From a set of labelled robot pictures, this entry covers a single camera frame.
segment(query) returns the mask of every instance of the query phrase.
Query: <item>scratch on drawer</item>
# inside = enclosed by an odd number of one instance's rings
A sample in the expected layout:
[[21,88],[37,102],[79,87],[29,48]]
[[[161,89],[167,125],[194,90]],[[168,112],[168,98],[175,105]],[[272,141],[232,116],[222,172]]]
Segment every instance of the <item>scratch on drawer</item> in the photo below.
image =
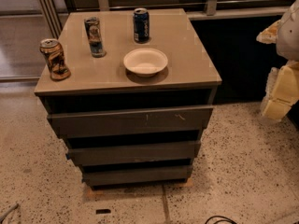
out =
[[182,120],[186,120],[185,118],[183,118],[181,115],[175,115],[176,117],[179,117]]

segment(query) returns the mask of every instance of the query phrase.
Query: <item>cabinet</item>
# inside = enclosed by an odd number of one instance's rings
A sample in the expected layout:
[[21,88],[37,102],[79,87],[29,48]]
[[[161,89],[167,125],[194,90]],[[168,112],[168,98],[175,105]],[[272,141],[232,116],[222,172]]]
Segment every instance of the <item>cabinet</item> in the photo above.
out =
[[[131,29],[127,21],[132,14],[101,12],[96,15],[102,14],[102,21],[106,23],[107,56],[91,58],[87,41],[73,50],[76,40],[70,42],[67,34],[72,30],[80,31],[80,25],[74,24],[78,24],[77,19],[82,21],[83,15],[71,16],[60,41],[67,47],[65,58],[72,76],[55,83],[50,80],[46,68],[36,86],[35,93],[48,112],[52,129],[66,143],[67,157],[80,168],[82,180],[92,188],[187,180],[200,149],[202,132],[212,113],[217,86],[221,84],[215,67],[203,53],[198,37],[194,42],[193,28],[186,29],[189,21],[184,12],[171,9],[152,11],[151,29],[163,35],[165,28],[159,24],[174,24],[173,36],[188,38],[187,49],[182,48],[190,54],[186,62],[180,62],[183,55],[176,52],[174,44],[159,42],[154,35],[146,46],[168,54],[168,68],[147,78],[128,73],[122,63],[126,52],[121,53],[120,46],[109,43],[117,41],[109,29],[113,28],[114,20],[120,19],[129,28],[124,29],[124,34],[120,31],[119,37],[126,37],[126,31]],[[122,42],[129,48],[142,46],[129,38]],[[71,51],[76,51],[79,59],[74,59]],[[86,77],[79,71],[91,76]]]

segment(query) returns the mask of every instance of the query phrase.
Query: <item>brown can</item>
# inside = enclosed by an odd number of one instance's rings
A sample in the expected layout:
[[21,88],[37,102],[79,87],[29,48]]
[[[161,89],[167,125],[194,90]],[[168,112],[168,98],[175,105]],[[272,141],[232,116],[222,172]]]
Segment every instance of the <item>brown can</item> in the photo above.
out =
[[71,75],[70,70],[64,62],[64,49],[57,39],[44,39],[40,42],[40,52],[44,55],[50,78],[63,80]]

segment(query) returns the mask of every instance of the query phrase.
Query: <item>drawer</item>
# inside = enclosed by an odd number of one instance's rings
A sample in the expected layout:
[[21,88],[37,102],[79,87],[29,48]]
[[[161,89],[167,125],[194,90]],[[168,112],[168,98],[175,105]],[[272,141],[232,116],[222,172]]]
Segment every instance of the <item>drawer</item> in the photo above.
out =
[[165,180],[187,179],[191,176],[192,166],[172,166],[149,169],[130,169],[100,173],[83,173],[82,181],[88,186],[118,185]]
[[211,105],[48,115],[60,138],[205,129]]
[[193,159],[197,156],[199,142],[176,142],[132,146],[112,146],[70,149],[68,157],[76,166],[116,163],[170,161]]

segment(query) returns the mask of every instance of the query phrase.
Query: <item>silver can lid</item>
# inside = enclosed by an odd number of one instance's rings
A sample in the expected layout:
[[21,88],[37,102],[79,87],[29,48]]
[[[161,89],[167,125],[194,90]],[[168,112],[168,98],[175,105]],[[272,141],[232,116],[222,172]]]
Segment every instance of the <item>silver can lid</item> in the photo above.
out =
[[59,44],[59,41],[57,39],[48,38],[48,39],[43,39],[40,42],[40,47],[43,49],[50,49],[57,46],[57,44]]
[[145,13],[147,13],[148,12],[148,10],[146,9],[146,8],[143,8],[143,7],[139,7],[139,8],[136,8],[135,10],[134,10],[134,13],[135,14],[145,14]]

